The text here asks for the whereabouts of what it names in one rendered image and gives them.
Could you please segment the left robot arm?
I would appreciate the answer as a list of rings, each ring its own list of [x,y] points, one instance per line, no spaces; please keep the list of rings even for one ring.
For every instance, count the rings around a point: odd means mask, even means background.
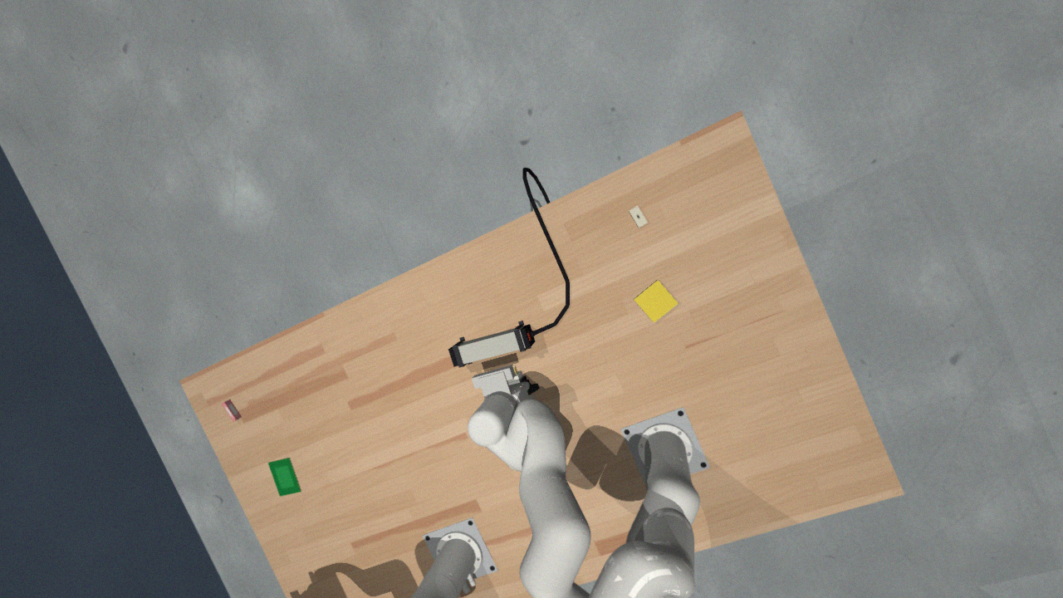
[[[480,567],[480,546],[466,532],[449,532],[439,541],[437,557],[411,598],[457,598],[475,586],[473,574]],[[466,582],[468,578],[468,583]],[[465,585],[466,583],[466,585]]]

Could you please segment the small pink block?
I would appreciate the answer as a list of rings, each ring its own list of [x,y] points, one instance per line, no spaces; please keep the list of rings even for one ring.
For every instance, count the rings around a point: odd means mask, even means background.
[[[231,399],[229,399],[227,401],[223,401],[223,407],[225,408],[225,411],[227,411],[229,417],[231,417],[233,421],[237,418],[242,418],[242,414],[239,414],[239,412],[236,409],[236,406],[234,406]]]

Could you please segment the yellow square block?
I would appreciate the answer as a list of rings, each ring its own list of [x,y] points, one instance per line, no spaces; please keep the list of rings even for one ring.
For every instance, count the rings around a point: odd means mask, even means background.
[[[654,281],[648,289],[644,289],[642,294],[635,297],[634,301],[639,304],[653,323],[659,321],[660,317],[664,317],[667,311],[674,309],[678,304],[678,301],[669,294],[668,289],[662,287],[662,283],[659,280]]]

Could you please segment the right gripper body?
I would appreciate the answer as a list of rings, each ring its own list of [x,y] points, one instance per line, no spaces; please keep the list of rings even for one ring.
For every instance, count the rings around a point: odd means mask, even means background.
[[[525,399],[534,399],[534,396],[528,396],[527,393],[527,391],[529,390],[528,382],[509,385],[509,389],[510,389],[510,394],[512,394],[512,397],[514,398],[514,401],[517,401],[517,406],[519,406],[519,404]]]

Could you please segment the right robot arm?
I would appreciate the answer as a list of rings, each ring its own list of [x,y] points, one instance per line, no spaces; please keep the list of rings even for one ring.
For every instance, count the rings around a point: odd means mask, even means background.
[[[532,598],[689,598],[695,586],[691,526],[701,498],[688,471],[693,449],[686,432],[655,424],[640,435],[648,493],[626,543],[609,556],[589,594],[574,582],[591,535],[566,481],[563,428],[543,401],[517,406],[507,383],[514,377],[508,365],[472,378],[485,400],[468,418],[468,435],[521,472],[519,495],[532,542],[520,577]]]

